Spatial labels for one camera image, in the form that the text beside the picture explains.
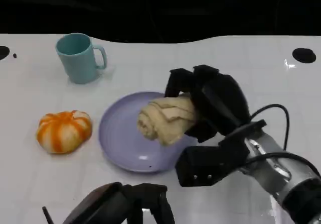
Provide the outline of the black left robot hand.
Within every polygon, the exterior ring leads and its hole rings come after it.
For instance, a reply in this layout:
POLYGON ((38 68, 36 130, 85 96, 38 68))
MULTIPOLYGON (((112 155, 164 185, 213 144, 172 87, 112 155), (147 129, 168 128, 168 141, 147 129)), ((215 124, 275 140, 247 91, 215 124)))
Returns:
POLYGON ((91 191, 63 223, 143 223, 144 209, 156 223, 175 223, 167 190, 164 185, 151 183, 105 184, 91 191))

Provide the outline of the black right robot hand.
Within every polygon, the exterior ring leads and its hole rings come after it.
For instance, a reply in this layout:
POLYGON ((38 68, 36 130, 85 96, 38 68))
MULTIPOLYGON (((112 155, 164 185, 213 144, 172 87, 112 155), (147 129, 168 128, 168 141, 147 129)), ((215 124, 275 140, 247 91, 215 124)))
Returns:
POLYGON ((247 100, 237 81, 208 65, 170 71, 165 97, 185 93, 196 109, 198 119, 185 134, 202 143, 217 133, 226 136, 250 122, 247 100))

